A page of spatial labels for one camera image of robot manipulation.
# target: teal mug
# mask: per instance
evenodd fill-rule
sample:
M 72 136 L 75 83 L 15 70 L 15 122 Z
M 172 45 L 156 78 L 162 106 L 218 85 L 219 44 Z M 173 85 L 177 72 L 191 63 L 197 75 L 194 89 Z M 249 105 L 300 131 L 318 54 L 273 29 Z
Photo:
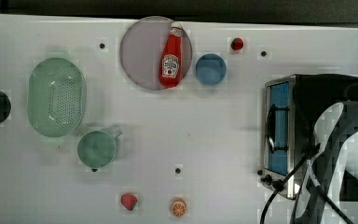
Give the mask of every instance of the teal mug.
M 109 164 L 117 154 L 117 138 L 121 131 L 112 135 L 104 131 L 92 131 L 83 135 L 77 145 L 79 159 L 93 172 Z

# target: small bowl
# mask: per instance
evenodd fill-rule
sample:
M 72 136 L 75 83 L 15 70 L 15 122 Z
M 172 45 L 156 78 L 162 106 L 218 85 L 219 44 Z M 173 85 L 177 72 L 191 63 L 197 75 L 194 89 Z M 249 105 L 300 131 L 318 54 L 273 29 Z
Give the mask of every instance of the small bowl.
M 225 61 L 216 54 L 205 54 L 196 64 L 196 77 L 203 85 L 212 86 L 220 83 L 226 72 Z

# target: green basket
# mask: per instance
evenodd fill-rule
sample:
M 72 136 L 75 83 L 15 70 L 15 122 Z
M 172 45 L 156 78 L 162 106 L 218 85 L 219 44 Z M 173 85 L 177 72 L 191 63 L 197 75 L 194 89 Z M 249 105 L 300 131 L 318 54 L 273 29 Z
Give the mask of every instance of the green basket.
M 28 120 L 46 137 L 62 137 L 81 122 L 86 110 L 86 82 L 71 62 L 51 58 L 31 74 Z

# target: orange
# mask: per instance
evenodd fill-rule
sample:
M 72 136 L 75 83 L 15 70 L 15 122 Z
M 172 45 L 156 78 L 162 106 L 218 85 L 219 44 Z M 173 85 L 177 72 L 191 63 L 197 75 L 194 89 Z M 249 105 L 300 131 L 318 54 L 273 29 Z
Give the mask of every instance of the orange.
M 186 203 L 183 199 L 176 199 L 171 206 L 171 212 L 176 217 L 181 217 L 186 212 Z

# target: red fruit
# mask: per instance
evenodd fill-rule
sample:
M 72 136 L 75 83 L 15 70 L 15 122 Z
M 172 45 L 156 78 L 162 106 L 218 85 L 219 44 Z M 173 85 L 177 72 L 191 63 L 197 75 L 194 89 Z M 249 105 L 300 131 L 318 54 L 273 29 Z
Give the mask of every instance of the red fruit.
M 123 204 L 123 206 L 130 211 L 132 211 L 137 202 L 138 199 L 130 193 L 126 193 L 121 196 L 121 204 Z
M 231 48 L 234 50 L 240 50 L 243 48 L 243 41 L 241 38 L 237 37 L 231 42 Z

